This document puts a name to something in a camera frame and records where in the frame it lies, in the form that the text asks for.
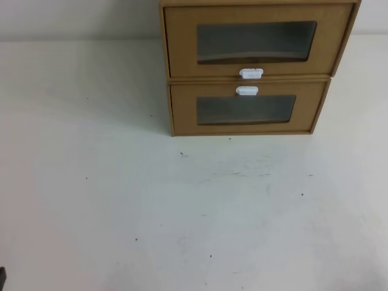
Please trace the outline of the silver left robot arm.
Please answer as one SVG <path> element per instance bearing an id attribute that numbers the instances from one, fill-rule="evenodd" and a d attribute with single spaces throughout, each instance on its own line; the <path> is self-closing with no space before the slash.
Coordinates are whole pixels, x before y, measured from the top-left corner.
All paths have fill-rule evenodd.
<path id="1" fill-rule="evenodd" d="M 5 267 L 0 267 L 0 283 L 3 285 L 7 279 Z"/>

